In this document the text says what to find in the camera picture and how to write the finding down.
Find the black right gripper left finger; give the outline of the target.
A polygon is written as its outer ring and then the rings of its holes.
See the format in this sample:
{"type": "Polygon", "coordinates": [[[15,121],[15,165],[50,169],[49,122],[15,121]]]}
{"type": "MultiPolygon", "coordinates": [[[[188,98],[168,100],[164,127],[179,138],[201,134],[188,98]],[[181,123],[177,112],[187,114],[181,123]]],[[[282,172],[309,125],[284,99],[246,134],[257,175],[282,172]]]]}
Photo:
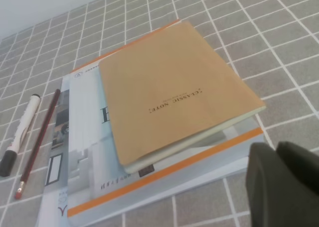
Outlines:
{"type": "Polygon", "coordinates": [[[251,145],[246,190],[253,227],[317,227],[319,199],[281,202],[276,197],[276,149],[262,142],[251,145]]]}

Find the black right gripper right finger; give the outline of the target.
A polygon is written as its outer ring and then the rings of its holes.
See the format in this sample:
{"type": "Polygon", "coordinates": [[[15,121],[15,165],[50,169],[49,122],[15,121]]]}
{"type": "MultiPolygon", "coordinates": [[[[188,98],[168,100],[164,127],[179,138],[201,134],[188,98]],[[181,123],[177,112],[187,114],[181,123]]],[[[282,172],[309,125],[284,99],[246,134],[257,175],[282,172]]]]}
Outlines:
{"type": "Polygon", "coordinates": [[[304,202],[319,198],[319,157],[292,143],[276,149],[276,197],[281,202],[304,202]]]}

